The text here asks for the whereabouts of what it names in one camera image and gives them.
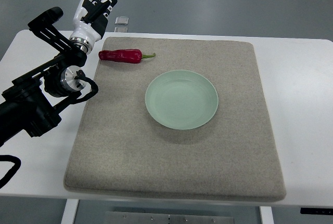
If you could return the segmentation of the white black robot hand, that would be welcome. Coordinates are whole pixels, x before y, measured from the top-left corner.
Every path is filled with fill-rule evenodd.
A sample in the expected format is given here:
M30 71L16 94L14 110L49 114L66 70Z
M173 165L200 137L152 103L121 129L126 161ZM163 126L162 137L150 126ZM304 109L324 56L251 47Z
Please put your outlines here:
M86 54L101 40L117 0L80 0L73 18L70 41Z

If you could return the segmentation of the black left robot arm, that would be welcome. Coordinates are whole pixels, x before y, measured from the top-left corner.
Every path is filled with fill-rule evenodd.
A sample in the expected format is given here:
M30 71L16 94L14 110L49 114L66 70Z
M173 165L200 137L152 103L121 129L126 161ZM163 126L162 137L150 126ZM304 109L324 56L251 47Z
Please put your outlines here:
M59 53L13 80L13 85L3 91L1 144L22 130L31 137L42 136L60 123L59 114L66 107L98 93L97 84L82 70L91 45L80 37L67 39L53 26L62 15L60 7L53 7L28 24L35 36Z

